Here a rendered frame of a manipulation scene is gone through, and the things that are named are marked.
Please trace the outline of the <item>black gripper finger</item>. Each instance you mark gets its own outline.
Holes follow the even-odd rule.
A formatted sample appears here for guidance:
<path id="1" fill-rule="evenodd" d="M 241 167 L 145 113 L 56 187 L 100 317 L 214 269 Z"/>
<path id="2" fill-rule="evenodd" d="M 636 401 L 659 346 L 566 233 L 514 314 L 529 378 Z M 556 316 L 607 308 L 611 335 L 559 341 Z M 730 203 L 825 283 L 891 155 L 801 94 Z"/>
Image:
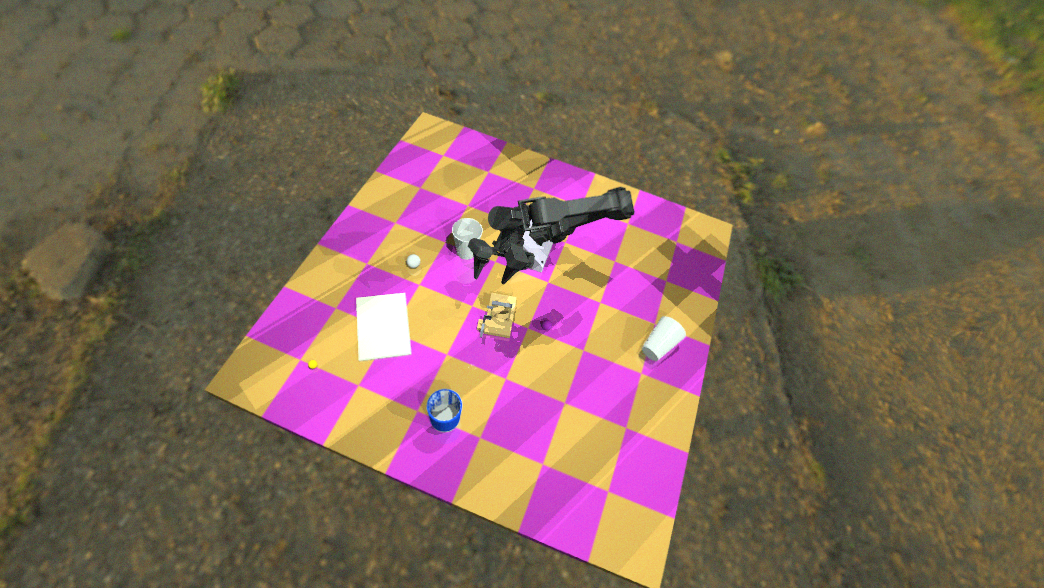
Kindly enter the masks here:
<path id="1" fill-rule="evenodd" d="M 527 269 L 528 269 L 528 268 L 526 268 L 526 267 L 523 267 L 523 268 L 522 268 L 521 271 L 527 271 Z M 512 277 L 512 276 L 513 276 L 514 274 L 516 274 L 517 272 L 518 272 L 518 269 L 515 269 L 515 268 L 511 268 L 511 267 L 508 267 L 508 265 L 506 265 L 506 268 L 505 268 L 505 271 L 504 271 L 504 274 L 503 274 L 503 277 L 502 277 L 502 281 L 501 281 L 501 283 L 502 283 L 502 284 L 505 284 L 505 283 L 506 283 L 506 282 L 507 282 L 507 281 L 508 281 L 508 280 L 511 279 L 511 277 Z"/>
<path id="2" fill-rule="evenodd" d="M 473 253 L 473 259 L 474 259 L 474 278 L 477 280 L 485 263 L 489 262 L 489 260 L 485 258 L 478 257 L 474 253 Z"/>

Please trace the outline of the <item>blue mug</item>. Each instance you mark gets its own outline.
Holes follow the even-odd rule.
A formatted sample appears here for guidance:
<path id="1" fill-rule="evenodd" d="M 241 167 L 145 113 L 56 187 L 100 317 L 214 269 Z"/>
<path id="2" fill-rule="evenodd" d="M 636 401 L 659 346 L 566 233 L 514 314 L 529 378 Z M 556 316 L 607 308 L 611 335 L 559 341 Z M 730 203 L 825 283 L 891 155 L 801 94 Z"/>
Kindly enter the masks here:
<path id="1" fill-rule="evenodd" d="M 459 423 L 462 409 L 460 397 L 451 390 L 438 390 L 428 398 L 428 413 L 432 426 L 440 432 L 449 432 Z"/>

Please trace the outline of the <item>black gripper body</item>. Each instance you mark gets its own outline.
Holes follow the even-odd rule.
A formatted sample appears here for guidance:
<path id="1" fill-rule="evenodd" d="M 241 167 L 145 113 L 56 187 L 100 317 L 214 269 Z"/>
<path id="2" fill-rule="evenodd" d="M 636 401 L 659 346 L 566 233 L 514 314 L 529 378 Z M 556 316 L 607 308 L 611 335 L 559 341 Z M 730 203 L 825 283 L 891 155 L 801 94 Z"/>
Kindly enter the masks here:
<path id="1" fill-rule="evenodd" d="M 485 259 L 490 258 L 492 255 L 497 255 L 497 256 L 505 257 L 504 254 L 500 254 L 499 253 L 499 249 L 508 239 L 511 239 L 511 238 L 515 239 L 514 243 L 519 243 L 520 241 L 525 241 L 525 239 L 522 238 L 523 235 L 521 235 L 521 234 L 515 233 L 515 232 L 513 232 L 511 230 L 499 230 L 499 231 L 500 231 L 500 234 L 499 234 L 497 240 L 496 241 L 493 240 L 493 242 L 492 242 L 492 244 L 494 246 L 490 246 L 487 243 L 485 240 L 473 238 L 473 239 L 471 239 L 469 241 L 469 244 L 468 244 L 469 249 L 476 256 L 481 257 L 481 258 L 485 258 Z"/>

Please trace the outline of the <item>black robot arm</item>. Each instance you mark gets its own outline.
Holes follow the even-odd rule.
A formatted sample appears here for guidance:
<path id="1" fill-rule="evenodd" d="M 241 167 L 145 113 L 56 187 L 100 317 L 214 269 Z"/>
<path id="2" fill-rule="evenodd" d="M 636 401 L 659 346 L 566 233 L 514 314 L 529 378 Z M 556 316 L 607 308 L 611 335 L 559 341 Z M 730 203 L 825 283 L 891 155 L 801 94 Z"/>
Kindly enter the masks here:
<path id="1" fill-rule="evenodd" d="M 526 204 L 533 202 L 531 204 Z M 525 204 L 524 204 L 525 203 Z M 625 220 L 634 214 L 630 191 L 623 187 L 608 190 L 602 195 L 577 198 L 557 199 L 546 196 L 529 199 L 518 199 L 518 206 L 495 206 L 488 214 L 488 222 L 495 230 L 511 230 L 529 236 L 542 246 L 543 242 L 554 244 L 565 240 L 574 233 L 576 227 L 591 224 L 603 218 Z M 532 226 L 530 221 L 532 219 Z M 531 226 L 531 227 L 530 227 Z M 530 228 L 529 228 L 530 227 Z M 524 241 L 514 243 L 508 239 L 500 249 L 511 268 L 521 271 L 533 263 L 533 253 L 523 250 Z"/>

